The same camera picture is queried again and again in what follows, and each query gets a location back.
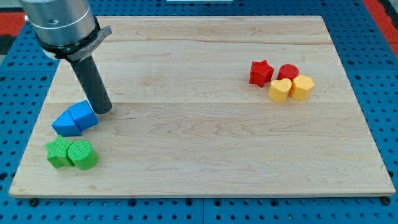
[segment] wood grain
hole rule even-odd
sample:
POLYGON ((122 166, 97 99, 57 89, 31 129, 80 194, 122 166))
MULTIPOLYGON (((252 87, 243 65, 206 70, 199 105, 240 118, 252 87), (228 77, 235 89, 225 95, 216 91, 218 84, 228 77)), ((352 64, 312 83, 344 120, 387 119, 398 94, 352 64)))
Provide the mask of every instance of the wood grain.
POLYGON ((19 198, 391 195, 321 17, 100 17, 96 50, 112 111, 83 132, 93 169, 55 170, 50 124, 85 98, 61 62, 10 194, 19 198), (292 63, 316 86, 283 104, 249 85, 253 60, 292 63))

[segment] black rod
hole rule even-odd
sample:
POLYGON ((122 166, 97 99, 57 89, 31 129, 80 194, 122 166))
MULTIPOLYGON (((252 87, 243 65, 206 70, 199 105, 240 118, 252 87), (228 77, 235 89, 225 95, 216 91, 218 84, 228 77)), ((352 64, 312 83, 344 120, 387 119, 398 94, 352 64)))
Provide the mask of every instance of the black rod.
POLYGON ((93 57, 89 56, 78 63, 71 63, 71 65, 94 112, 105 114, 110 111, 112 103, 109 100, 93 57))

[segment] toy block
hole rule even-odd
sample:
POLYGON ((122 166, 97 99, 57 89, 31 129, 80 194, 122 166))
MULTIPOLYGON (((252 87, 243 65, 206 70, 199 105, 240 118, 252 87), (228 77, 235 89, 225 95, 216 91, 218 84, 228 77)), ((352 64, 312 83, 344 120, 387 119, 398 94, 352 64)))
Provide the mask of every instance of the toy block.
POLYGON ((58 136, 54 141, 47 143, 44 147, 48 150, 47 160, 58 169, 63 166, 73 166, 73 162, 68 157, 68 148, 73 141, 68 141, 62 136, 58 136))
POLYGON ((70 106, 69 112, 80 131, 84 131, 98 124, 94 111, 86 100, 70 106))
POLYGON ((98 155, 86 140, 74 142, 68 150, 68 156, 78 169, 88 170, 98 162, 98 155))
POLYGON ((295 100, 304 101, 311 95, 314 86, 311 77, 298 75, 293 79, 290 95, 295 100))
POLYGON ((282 80, 284 78, 288 78, 290 79, 290 81, 293 81, 293 79, 298 75, 299 75, 299 69, 296 66, 291 64, 285 64, 280 67, 279 74, 276 79, 282 80))
POLYGON ((81 136, 81 132, 68 110, 64 111, 51 126, 58 135, 64 137, 81 136))
POLYGON ((283 103, 286 100, 291 87, 292 81, 290 81, 288 78, 274 80, 271 82, 269 87, 268 97, 275 102, 283 103))
POLYGON ((250 84, 256 84, 259 87, 264 87, 264 84, 271 81, 274 68, 272 68, 267 60, 262 62, 252 62, 250 69, 250 84))

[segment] yellow heart block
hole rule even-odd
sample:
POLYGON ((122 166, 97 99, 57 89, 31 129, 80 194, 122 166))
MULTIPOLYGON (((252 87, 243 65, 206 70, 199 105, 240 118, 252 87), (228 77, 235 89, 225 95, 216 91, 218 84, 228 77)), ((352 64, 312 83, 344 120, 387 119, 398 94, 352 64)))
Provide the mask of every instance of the yellow heart block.
POLYGON ((283 103, 286 100, 291 87, 292 81, 290 81, 288 78, 274 80, 271 82, 269 87, 268 97, 275 102, 283 103))
POLYGON ((314 86, 315 84, 311 77, 298 75, 293 79, 290 95, 295 100, 304 101, 311 95, 314 86))

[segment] blue hexagon block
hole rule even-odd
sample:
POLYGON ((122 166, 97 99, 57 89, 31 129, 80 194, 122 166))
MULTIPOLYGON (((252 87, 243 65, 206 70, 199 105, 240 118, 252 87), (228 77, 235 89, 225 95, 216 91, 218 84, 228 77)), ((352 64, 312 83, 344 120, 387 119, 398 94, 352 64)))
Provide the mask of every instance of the blue hexagon block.
POLYGON ((68 110, 63 112, 51 125, 58 135, 81 136, 81 132, 68 110))
POLYGON ((98 124, 94 111, 86 100, 70 106, 69 112, 80 131, 84 131, 98 124))

